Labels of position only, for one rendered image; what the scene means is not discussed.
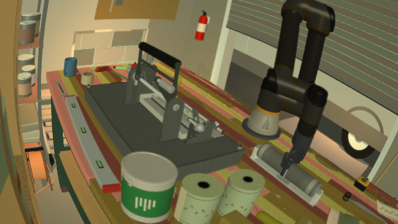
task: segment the fire extinguisher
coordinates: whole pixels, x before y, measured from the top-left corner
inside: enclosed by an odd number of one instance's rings
[[[197,28],[197,34],[195,35],[196,40],[203,40],[205,38],[205,32],[207,28],[207,23],[208,23],[208,17],[207,12],[203,11],[203,15],[200,16],[199,18],[199,23],[198,23],[198,28]]]

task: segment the striped wooden table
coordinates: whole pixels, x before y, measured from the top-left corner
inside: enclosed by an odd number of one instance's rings
[[[174,69],[168,67],[164,63],[155,63],[155,65],[171,77],[174,75]],[[94,70],[95,68],[96,67],[79,68],[78,72]],[[119,75],[112,71],[95,72],[94,85],[126,81],[128,74],[125,70],[114,69],[114,72]],[[282,153],[289,151],[292,148],[292,135],[282,130],[281,137],[273,141],[265,141],[249,135],[242,128],[242,120],[251,114],[252,108],[185,67],[181,67],[180,76],[182,78],[182,83],[179,84],[177,88],[178,97],[181,97],[184,102],[191,107],[196,108],[207,119],[219,122],[220,128],[226,131],[226,135],[245,148],[245,154],[240,164],[219,170],[211,175],[226,183],[230,172],[233,170],[251,169],[257,171],[266,179],[264,190],[257,200],[255,207],[252,209],[251,214],[248,216],[253,223],[262,223],[258,221],[255,216],[257,212],[263,210],[282,223],[295,223],[300,217],[307,217],[312,220],[312,224],[321,224],[326,222],[330,207],[337,211],[349,213],[350,215],[358,217],[361,223],[381,223],[377,218],[362,211],[352,202],[344,202],[342,197],[344,193],[348,191],[352,193],[354,200],[367,206],[375,213],[377,213],[377,200],[392,207],[398,204],[396,200],[374,185],[371,185],[370,188],[378,192],[377,195],[368,192],[360,192],[353,187],[355,180],[352,177],[313,149],[309,149],[304,161],[299,166],[316,177],[322,183],[322,190],[324,191],[318,204],[311,207],[307,202],[295,195],[290,189],[282,185],[276,178],[268,174],[249,158],[253,147],[265,142],[268,142]],[[66,110],[65,100],[60,97],[60,90],[58,87],[52,84],[55,81],[62,81],[61,86],[64,92],[71,96],[75,95],[78,98],[80,108],[83,111],[88,126],[101,152],[106,158],[106,162],[111,167],[114,175],[119,178],[121,176],[120,162],[123,157],[106,135],[104,129],[85,101],[85,86],[80,84],[80,79],[80,74],[68,78],[63,75],[63,71],[47,72],[47,81],[54,105],[57,108],[58,117],[62,123],[65,135],[71,143],[70,147],[73,155],[76,158],[85,180],[90,185],[91,190],[97,198],[98,203],[111,222],[126,223],[126,220],[129,220],[131,223],[139,223],[128,218],[121,210],[121,207],[118,206],[121,200],[120,192],[111,195],[103,194],[99,190],[98,183],[90,170],[81,147],[78,145],[76,134],[74,133],[72,123]],[[171,213],[164,223],[179,223],[171,214],[174,212],[175,204],[177,203],[180,186],[181,182],[177,182],[176,193],[170,208]],[[216,213],[212,219],[212,223],[218,223],[219,218],[220,215]]]

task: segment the mug handle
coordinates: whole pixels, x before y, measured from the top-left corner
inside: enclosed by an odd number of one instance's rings
[[[66,75],[65,69],[66,69],[67,65],[68,65],[68,62],[65,62],[65,66],[63,67],[63,75]]]

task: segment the cork board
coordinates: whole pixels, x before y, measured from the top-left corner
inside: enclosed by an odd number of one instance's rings
[[[98,19],[167,19],[174,20],[180,0],[128,0],[117,6],[113,0],[98,0],[94,20]]]

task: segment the black robotic arm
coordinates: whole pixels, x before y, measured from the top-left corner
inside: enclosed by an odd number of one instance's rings
[[[293,77],[300,23],[307,22],[308,35],[298,78]],[[280,136],[279,114],[300,117],[292,138],[293,148],[282,160],[282,176],[303,161],[327,103],[328,92],[314,84],[325,38],[335,27],[334,10],[315,0],[287,0],[282,6],[282,27],[274,68],[268,69],[255,110],[243,121],[253,136],[272,140]]]

